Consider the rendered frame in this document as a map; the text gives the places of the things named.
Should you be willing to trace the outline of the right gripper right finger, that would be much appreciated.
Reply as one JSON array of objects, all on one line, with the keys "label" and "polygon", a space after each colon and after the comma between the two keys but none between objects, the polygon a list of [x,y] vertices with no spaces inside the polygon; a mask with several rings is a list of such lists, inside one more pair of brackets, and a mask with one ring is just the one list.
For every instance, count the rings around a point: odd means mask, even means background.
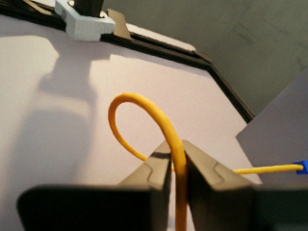
[{"label": "right gripper right finger", "polygon": [[308,222],[308,183],[256,184],[191,142],[180,141],[194,231],[264,231],[273,223]]}]

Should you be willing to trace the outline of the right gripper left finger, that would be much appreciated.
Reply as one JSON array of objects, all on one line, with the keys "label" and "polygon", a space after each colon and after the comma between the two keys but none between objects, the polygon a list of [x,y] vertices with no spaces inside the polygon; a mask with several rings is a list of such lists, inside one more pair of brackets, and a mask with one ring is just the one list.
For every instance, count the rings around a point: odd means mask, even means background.
[{"label": "right gripper left finger", "polygon": [[20,194],[24,231],[167,231],[172,158],[163,141],[117,185],[41,184]]}]

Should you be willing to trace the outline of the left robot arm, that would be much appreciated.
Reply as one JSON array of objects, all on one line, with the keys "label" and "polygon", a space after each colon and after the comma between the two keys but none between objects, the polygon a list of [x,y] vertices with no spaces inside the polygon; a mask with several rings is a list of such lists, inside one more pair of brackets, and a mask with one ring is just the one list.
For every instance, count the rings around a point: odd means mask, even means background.
[{"label": "left robot arm", "polygon": [[102,13],[104,0],[74,0],[67,1],[67,4],[79,15],[97,17],[97,18],[106,18]]}]

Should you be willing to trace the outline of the yellow cable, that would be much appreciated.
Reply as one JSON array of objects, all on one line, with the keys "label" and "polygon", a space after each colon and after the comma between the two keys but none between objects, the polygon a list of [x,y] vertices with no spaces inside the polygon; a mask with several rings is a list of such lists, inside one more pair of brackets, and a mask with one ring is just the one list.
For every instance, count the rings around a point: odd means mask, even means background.
[{"label": "yellow cable", "polygon": [[[114,98],[108,110],[110,128],[117,141],[132,155],[145,161],[147,157],[131,147],[118,132],[116,127],[116,109],[122,103],[133,103],[144,109],[160,127],[170,149],[173,162],[172,171],[175,173],[175,231],[187,231],[188,215],[188,185],[189,174],[185,159],[183,144],[175,132],[169,118],[151,100],[138,93],[124,92]],[[308,161],[295,162],[289,166],[256,167],[245,169],[232,169],[242,174],[254,174],[295,170],[296,174],[308,174]]]}]

